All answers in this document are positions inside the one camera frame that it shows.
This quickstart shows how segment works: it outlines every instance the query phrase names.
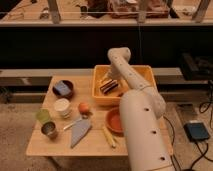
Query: egg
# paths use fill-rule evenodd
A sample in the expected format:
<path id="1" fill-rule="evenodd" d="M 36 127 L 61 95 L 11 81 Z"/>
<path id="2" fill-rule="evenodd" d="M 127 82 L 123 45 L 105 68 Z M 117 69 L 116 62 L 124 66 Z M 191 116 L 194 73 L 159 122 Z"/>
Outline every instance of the egg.
<path id="1" fill-rule="evenodd" d="M 90 106 L 88 103 L 86 102 L 81 102 L 78 105 L 78 111 L 82 114 L 82 115 L 89 115 L 90 114 Z"/>

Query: yellow basket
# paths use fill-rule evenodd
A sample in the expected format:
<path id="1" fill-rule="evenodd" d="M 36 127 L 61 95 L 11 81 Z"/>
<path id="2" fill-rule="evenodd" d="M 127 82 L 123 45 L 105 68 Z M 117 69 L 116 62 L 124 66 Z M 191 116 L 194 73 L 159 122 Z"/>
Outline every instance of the yellow basket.
<path id="1" fill-rule="evenodd" d="M 92 97 L 98 105 L 101 106 L 117 106 L 119 105 L 120 96 L 129 90 L 125 80 L 121 80 L 122 86 L 118 86 L 109 94 L 104 95 L 100 91 L 101 79 L 109 70 L 109 65 L 96 65 L 93 73 Z M 152 68 L 148 65 L 132 65 L 132 67 L 141 74 L 152 86 L 157 89 Z"/>

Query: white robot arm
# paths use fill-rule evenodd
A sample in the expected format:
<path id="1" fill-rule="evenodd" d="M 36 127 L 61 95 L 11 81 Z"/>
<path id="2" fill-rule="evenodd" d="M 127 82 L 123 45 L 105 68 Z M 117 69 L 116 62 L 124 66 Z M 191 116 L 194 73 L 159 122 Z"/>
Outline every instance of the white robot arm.
<path id="1" fill-rule="evenodd" d="M 121 98 L 119 109 L 130 165 L 133 171 L 174 171 L 162 139 L 157 119 L 165 112 L 165 101 L 129 64 L 128 48 L 108 51 L 111 61 L 107 76 L 122 76 L 129 87 Z"/>

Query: paper cup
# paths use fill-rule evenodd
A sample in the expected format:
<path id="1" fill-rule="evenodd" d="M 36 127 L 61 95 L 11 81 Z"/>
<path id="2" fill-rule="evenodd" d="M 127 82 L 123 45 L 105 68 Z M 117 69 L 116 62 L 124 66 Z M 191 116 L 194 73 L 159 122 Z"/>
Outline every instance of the paper cup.
<path id="1" fill-rule="evenodd" d="M 66 98 L 61 98 L 55 101 L 54 109 L 62 118 L 68 118 L 70 115 L 70 102 Z"/>

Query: tile floor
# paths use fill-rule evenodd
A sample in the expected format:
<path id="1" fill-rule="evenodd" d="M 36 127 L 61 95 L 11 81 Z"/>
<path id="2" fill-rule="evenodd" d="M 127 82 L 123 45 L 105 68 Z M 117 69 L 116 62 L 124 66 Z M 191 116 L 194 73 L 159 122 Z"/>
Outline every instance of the tile floor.
<path id="1" fill-rule="evenodd" d="M 46 158 L 28 157 L 25 155 L 28 141 L 35 124 L 35 112 L 41 103 L 11 103 L 0 104 L 0 171 L 54 171 L 56 170 Z M 166 117 L 175 127 L 174 152 L 182 169 L 189 168 L 193 160 L 200 154 L 196 146 L 190 143 L 185 135 L 175 103 L 167 104 Z M 209 129 L 209 111 L 199 114 L 198 120 L 203 121 Z M 213 159 L 213 138 L 208 140 L 207 156 Z M 74 171 L 127 171 L 127 158 L 56 158 L 64 168 L 60 170 Z M 201 159 L 194 167 L 197 171 L 212 171 L 213 163 Z"/>

